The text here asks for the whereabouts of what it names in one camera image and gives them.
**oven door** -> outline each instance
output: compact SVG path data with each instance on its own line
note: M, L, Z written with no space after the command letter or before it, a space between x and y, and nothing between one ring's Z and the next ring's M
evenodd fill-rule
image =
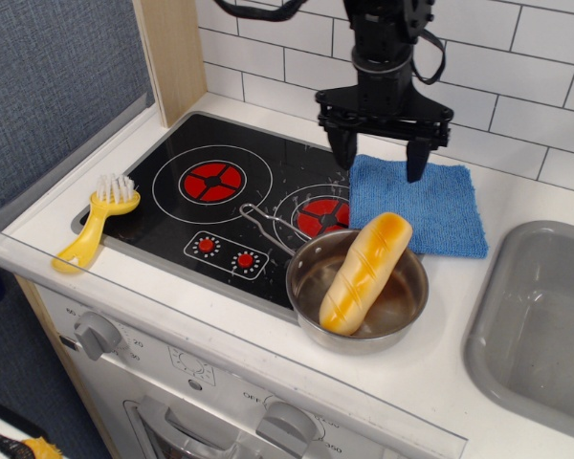
M126 406L145 454L155 459L260 459L240 443L237 427L184 400L170 405L145 396Z

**saucepan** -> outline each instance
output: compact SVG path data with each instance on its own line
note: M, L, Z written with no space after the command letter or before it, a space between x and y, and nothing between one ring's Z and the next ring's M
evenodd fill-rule
M261 220L253 217L254 212L262 219L275 221L299 234L306 242L297 251L285 247L263 228ZM321 346L344 354L387 349L404 337L423 312L428 300L428 277L417 255L406 249L364 323L353 335L346 337L323 329L319 324L321 302L359 230L339 229L311 238L253 204L242 205L240 213L254 222L266 238L292 256L286 275L287 295L298 316L299 326Z

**toy kitchen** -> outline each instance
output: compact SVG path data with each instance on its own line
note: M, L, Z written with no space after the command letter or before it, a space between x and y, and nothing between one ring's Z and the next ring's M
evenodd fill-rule
M574 457L574 307L554 312L574 304L574 191L468 164L487 256L422 256L421 316L387 349L350 355L304 333L290 255L238 211L312 237L347 228L349 177L323 129L213 94L165 124L160 103L144 109L29 206L0 211L0 267L114 457ZM375 137L359 149L405 157ZM87 267L56 270L107 173L134 181L139 206L107 220Z

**baguette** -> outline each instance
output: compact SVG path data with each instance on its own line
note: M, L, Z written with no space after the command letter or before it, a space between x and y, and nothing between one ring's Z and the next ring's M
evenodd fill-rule
M365 225L323 298L322 328L346 336L360 328L411 236L410 223L395 213L382 213Z

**white countertop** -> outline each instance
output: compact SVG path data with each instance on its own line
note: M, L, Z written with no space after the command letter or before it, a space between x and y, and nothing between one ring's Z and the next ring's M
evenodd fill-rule
M235 100L208 94L194 110L327 146L316 123ZM201 357L404 452L419 445L436 457L574 458L574 438L491 402L475 387L463 360L464 340L502 237L533 220L574 225L573 191L466 164L488 257L426 255L430 298L404 339L380 353L343 356L318 347L296 324L137 260L125 262L125 255L107 248L100 249L90 269L95 275L51 270L47 253L72 242L70 223L88 204L98 176L125 170L165 132L154 107L132 121L5 231L9 237L0 237L0 266L88 305L105 303L111 316L131 325L153 323L158 334L175 342L186 330ZM405 158L402 146L364 136L359 151ZM430 161L459 164L437 155Z

